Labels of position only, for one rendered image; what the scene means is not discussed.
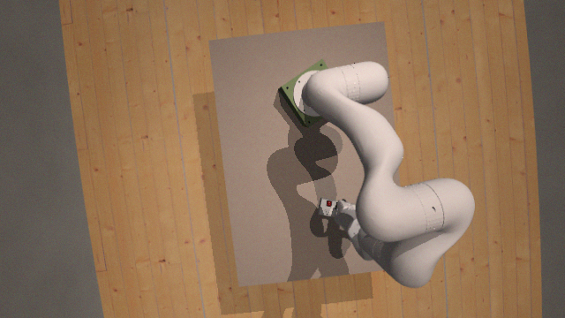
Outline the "grey power strip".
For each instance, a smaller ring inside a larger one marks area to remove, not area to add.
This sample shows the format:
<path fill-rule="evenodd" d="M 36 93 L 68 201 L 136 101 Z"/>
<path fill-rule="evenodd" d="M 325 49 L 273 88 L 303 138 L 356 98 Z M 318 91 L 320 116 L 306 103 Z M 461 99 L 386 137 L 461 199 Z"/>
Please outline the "grey power strip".
<path fill-rule="evenodd" d="M 324 215 L 324 216 L 335 217 L 335 211 L 336 211 L 335 205 L 337 205 L 337 202 L 338 201 L 336 201 L 336 200 L 331 200 L 331 199 L 326 199 L 326 198 L 320 197 L 320 204 L 319 204 L 319 208 L 318 208 L 318 213 L 320 215 Z M 354 203 L 351 203 L 351 205 L 356 210 L 356 205 Z"/>

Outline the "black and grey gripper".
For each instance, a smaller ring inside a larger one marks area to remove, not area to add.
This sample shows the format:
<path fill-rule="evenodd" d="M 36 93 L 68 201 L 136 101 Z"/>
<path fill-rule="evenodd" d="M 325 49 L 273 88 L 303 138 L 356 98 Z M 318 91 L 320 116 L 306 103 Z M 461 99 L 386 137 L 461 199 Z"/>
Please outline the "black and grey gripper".
<path fill-rule="evenodd" d="M 337 202 L 337 205 L 335 205 L 335 209 L 336 209 L 336 211 L 335 211 L 335 222 L 336 222 L 338 225 L 340 225 L 339 222 L 338 222 L 338 215 L 339 215 L 339 213 L 340 213 L 344 208 L 348 208 L 348 207 L 351 207 L 351 209 L 354 209 L 353 206 L 352 206 L 349 202 L 346 202 L 345 199 L 339 200 L 339 201 Z M 341 226 L 341 225 L 340 225 L 340 226 Z"/>

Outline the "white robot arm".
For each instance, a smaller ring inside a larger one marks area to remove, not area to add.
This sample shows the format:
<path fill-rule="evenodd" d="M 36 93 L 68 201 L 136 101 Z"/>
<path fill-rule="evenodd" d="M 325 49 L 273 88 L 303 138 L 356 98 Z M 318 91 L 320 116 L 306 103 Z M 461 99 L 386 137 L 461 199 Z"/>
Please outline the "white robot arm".
<path fill-rule="evenodd" d="M 364 260 L 373 257 L 399 284 L 419 288 L 470 226 L 475 201 L 470 189 L 453 178 L 394 183 L 403 144 L 387 119 L 365 106 L 387 89 L 383 66 L 361 62 L 303 74 L 293 98 L 304 114 L 322 116 L 341 129 L 363 165 L 356 210 L 344 208 L 338 215 L 352 245 Z"/>

